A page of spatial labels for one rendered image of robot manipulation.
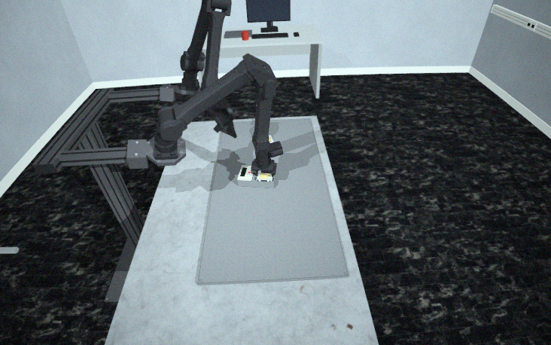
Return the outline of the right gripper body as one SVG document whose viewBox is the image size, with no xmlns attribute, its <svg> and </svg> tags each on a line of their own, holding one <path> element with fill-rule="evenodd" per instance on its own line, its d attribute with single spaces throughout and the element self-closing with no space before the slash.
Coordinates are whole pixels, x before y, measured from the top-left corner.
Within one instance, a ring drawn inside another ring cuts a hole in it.
<svg viewBox="0 0 551 345">
<path fill-rule="evenodd" d="M 262 173 L 271 173 L 276 174 L 276 166 L 274 166 L 275 161 L 271 160 L 269 165 L 269 158 L 265 162 L 258 162 L 256 159 L 252 161 L 251 168 L 252 170 L 261 170 Z"/>
</svg>

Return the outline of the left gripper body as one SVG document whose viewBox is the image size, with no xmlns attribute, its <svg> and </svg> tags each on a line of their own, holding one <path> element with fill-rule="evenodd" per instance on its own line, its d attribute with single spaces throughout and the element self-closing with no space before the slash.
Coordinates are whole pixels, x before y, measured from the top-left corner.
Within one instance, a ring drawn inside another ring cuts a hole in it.
<svg viewBox="0 0 551 345">
<path fill-rule="evenodd" d="M 230 124 L 230 122 L 235 119 L 234 114 L 231 114 L 231 116 L 227 119 L 227 117 L 221 110 L 215 112 L 215 115 L 212 115 L 211 117 L 218 124 L 218 126 L 216 125 L 217 127 L 215 126 L 214 128 L 214 131 L 216 131 L 217 133 L 220 132 L 222 129 L 226 128 Z M 224 126 L 226 123 L 228 124 Z"/>
</svg>

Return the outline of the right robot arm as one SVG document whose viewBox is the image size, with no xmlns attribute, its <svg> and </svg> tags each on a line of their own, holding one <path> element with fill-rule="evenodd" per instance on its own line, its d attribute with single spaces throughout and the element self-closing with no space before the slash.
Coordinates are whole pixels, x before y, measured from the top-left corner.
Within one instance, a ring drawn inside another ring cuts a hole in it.
<svg viewBox="0 0 551 345">
<path fill-rule="evenodd" d="M 270 165 L 271 157 L 283 154 L 280 141 L 269 143 L 272 98 L 264 98 L 264 96 L 276 96 L 277 79 L 270 65 L 263 60 L 249 53 L 242 58 L 243 60 L 234 69 L 188 101 L 181 105 L 175 103 L 158 111 L 157 131 L 154 134 L 155 160 L 177 159 L 178 144 L 175 140 L 181 138 L 183 131 L 187 129 L 187 125 L 214 104 L 254 80 L 256 80 L 257 101 L 252 142 L 255 148 L 256 161 L 262 163 L 269 158 Z"/>
</svg>

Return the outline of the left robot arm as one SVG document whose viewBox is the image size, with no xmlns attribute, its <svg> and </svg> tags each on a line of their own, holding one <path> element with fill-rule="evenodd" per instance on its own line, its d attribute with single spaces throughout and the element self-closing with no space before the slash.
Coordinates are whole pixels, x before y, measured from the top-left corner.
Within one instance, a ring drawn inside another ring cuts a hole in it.
<svg viewBox="0 0 551 345">
<path fill-rule="evenodd" d="M 199 86 L 197 73 L 202 72 L 204 66 L 205 70 L 200 91 L 218 80 L 222 27 L 225 16 L 230 16 L 231 5 L 231 0 L 202 0 L 192 42 L 187 51 L 184 51 L 183 55 L 181 55 L 180 59 L 181 70 L 186 71 L 183 72 L 180 90 L 197 91 L 197 85 Z M 215 9 L 221 9 L 222 11 L 215 11 Z M 208 38 L 205 56 L 202 52 L 202 48 L 207 33 Z M 195 72 L 189 72 L 191 69 L 195 70 Z M 233 113 L 232 107 L 225 99 L 222 99 L 206 111 L 212 115 L 219 110 L 221 110 L 227 118 Z"/>
</svg>

